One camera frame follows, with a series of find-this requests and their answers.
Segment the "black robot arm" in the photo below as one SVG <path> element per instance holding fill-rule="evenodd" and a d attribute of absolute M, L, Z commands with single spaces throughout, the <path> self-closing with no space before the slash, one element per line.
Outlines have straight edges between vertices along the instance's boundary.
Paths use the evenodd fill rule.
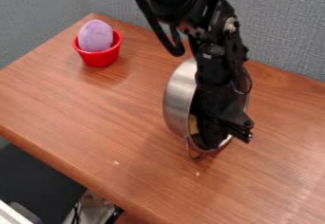
<path fill-rule="evenodd" d="M 170 128 L 203 151 L 230 138 L 252 140 L 246 115 L 253 80 L 245 68 L 249 48 L 228 0 L 135 0 L 169 53 L 191 59 L 177 69 L 163 96 Z"/>

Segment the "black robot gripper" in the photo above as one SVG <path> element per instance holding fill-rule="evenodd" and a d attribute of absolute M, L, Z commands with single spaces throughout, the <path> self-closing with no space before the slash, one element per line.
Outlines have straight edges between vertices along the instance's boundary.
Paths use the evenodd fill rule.
<path fill-rule="evenodd" d="M 245 143 L 252 140 L 254 122 L 246 114 L 250 89 L 246 81 L 197 85 L 190 114 L 197 117 L 199 134 L 191 139 L 202 149 L 216 149 L 229 137 Z"/>

